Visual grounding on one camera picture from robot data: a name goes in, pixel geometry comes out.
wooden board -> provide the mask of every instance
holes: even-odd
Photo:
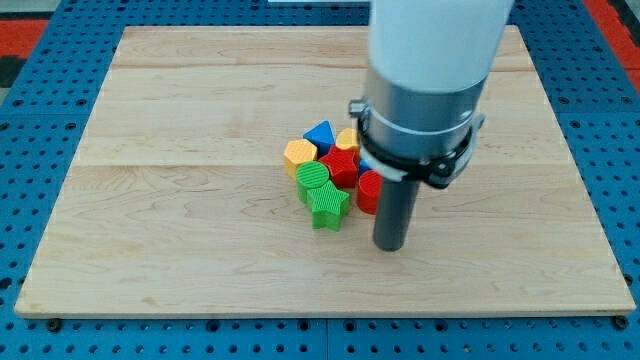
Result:
[[[366,28],[128,28],[16,311],[32,318],[604,315],[635,304],[516,28],[470,167],[396,253],[312,230],[287,141],[351,124]]]

